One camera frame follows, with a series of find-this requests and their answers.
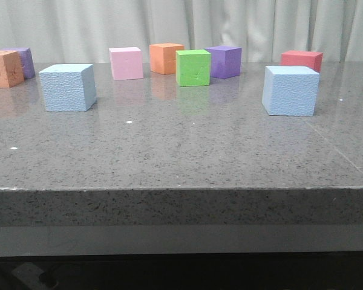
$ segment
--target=red cube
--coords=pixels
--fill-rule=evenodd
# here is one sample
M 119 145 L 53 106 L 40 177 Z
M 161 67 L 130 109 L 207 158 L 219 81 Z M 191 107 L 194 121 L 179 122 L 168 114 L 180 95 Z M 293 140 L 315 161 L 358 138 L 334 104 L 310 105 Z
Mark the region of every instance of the red cube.
M 317 51 L 289 50 L 281 54 L 281 65 L 308 66 L 320 73 L 322 53 Z

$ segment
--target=gray speckled surface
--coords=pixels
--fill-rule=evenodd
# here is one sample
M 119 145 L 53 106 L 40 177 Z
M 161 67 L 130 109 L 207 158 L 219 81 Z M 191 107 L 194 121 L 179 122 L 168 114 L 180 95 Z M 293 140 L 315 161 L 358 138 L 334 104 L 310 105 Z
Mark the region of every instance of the gray speckled surface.
M 0 192 L 0 226 L 358 222 L 363 189 Z
M 266 114 L 264 66 L 179 88 L 97 64 L 88 112 L 0 89 L 0 225 L 363 221 L 363 63 L 323 63 L 314 117 Z

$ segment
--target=curtain fold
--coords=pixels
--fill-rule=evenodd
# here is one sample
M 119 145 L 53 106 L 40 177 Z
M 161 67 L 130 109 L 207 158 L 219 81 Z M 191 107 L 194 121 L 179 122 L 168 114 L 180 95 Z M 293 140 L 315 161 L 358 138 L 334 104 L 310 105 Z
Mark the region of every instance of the curtain fold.
M 31 47 L 35 62 L 109 62 L 108 48 L 175 42 L 243 48 L 279 62 L 287 50 L 363 61 L 363 0 L 0 0 L 0 49 Z

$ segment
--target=table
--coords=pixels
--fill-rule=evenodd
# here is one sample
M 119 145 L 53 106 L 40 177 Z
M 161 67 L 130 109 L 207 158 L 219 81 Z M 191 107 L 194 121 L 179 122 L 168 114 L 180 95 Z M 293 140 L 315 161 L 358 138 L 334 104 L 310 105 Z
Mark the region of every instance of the table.
M 180 88 L 95 64 L 87 112 L 0 89 L 0 256 L 363 250 L 363 62 L 323 63 L 313 117 L 266 114 L 265 65 Z

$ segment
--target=cube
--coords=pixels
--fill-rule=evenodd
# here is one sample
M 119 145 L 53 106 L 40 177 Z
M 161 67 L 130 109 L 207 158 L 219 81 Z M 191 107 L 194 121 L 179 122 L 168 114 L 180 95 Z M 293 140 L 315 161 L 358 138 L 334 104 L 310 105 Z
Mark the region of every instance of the cube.
M 111 74 L 114 80 L 143 79 L 143 56 L 137 47 L 109 48 Z
M 262 104 L 269 115 L 312 116 L 319 73 L 306 66 L 267 66 Z
M 14 50 L 0 50 L 0 88 L 11 88 L 23 81 L 19 53 Z
M 176 73 L 177 50 L 184 50 L 184 45 L 176 43 L 151 44 L 149 46 L 151 71 L 159 74 Z
M 320 73 L 322 53 L 317 51 L 289 50 L 281 54 L 281 65 L 308 66 Z
M 96 102 L 93 65 L 53 65 L 39 77 L 46 111 L 87 111 Z
M 20 55 L 24 78 L 32 79 L 35 76 L 34 62 L 29 47 L 3 48 L 2 50 L 16 50 Z
M 211 53 L 212 77 L 227 79 L 241 74 L 242 48 L 220 45 L 206 50 Z
M 206 50 L 176 51 L 176 82 L 179 86 L 210 84 L 211 53 Z

